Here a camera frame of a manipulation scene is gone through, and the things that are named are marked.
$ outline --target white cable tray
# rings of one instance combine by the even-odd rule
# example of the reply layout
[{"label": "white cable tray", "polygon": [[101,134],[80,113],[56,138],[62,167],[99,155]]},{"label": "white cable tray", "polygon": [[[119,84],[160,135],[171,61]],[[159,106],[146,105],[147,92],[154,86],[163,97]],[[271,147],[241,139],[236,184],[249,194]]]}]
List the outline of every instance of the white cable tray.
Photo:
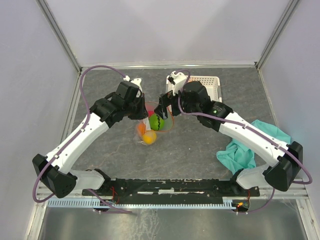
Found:
[{"label": "white cable tray", "polygon": [[[117,204],[119,209],[235,209],[231,199],[224,199],[222,204]],[[106,209],[97,198],[51,198],[47,207],[50,208],[95,208]]]}]

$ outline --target white plastic basket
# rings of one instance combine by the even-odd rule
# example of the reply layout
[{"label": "white plastic basket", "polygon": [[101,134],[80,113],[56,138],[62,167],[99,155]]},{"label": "white plastic basket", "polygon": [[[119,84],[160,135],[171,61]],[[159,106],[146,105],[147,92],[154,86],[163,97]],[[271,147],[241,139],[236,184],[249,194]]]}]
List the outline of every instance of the white plastic basket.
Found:
[{"label": "white plastic basket", "polygon": [[[221,87],[220,79],[217,76],[190,76],[188,83],[199,81],[203,86],[205,86],[211,101],[221,102]],[[166,92],[172,90],[171,84],[166,84]]]}]

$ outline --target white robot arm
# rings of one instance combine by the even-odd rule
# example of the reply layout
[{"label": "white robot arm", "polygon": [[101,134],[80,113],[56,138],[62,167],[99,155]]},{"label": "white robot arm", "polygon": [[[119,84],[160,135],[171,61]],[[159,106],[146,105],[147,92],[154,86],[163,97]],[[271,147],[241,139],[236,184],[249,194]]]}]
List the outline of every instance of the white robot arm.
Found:
[{"label": "white robot arm", "polygon": [[171,105],[173,116],[181,113],[197,116],[205,127],[232,137],[257,153],[265,161],[264,165],[242,169],[233,176],[242,188],[265,186],[267,182],[277,190],[287,191],[301,169],[303,147],[295,141],[288,145],[269,136],[229,106],[211,101],[206,87],[200,82],[186,83],[186,80],[187,77],[181,72],[172,72],[167,76],[167,83],[171,83],[169,89],[172,90],[159,97],[155,113],[166,119],[166,107]]},{"label": "white robot arm", "polygon": [[86,116],[82,123],[54,150],[46,156],[37,154],[33,158],[32,163],[37,175],[48,164],[47,160],[54,159],[42,175],[41,181],[58,198],[67,196],[72,190],[99,189],[108,178],[102,171],[99,169],[79,171],[71,168],[95,139],[125,116],[132,120],[148,117],[140,78],[122,81],[116,92],[94,103],[90,108],[88,122],[86,122],[88,117]]}]

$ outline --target orange ball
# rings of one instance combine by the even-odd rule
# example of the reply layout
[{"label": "orange ball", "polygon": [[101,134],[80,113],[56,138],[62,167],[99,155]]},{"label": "orange ball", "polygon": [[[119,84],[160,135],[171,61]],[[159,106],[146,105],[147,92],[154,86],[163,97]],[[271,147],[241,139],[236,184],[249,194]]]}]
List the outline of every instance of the orange ball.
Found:
[{"label": "orange ball", "polygon": [[142,137],[145,132],[146,132],[146,125],[143,122],[140,122],[137,126],[136,126],[136,131],[138,133],[138,135],[140,137]]}]

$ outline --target yellow ball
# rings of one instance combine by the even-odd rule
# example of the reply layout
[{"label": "yellow ball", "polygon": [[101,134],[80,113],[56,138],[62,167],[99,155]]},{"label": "yellow ball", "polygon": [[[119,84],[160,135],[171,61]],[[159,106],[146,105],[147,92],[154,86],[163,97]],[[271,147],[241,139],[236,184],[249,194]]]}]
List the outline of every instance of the yellow ball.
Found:
[{"label": "yellow ball", "polygon": [[145,134],[142,135],[142,140],[150,145],[153,144],[157,139],[157,134],[154,131],[147,131]]}]

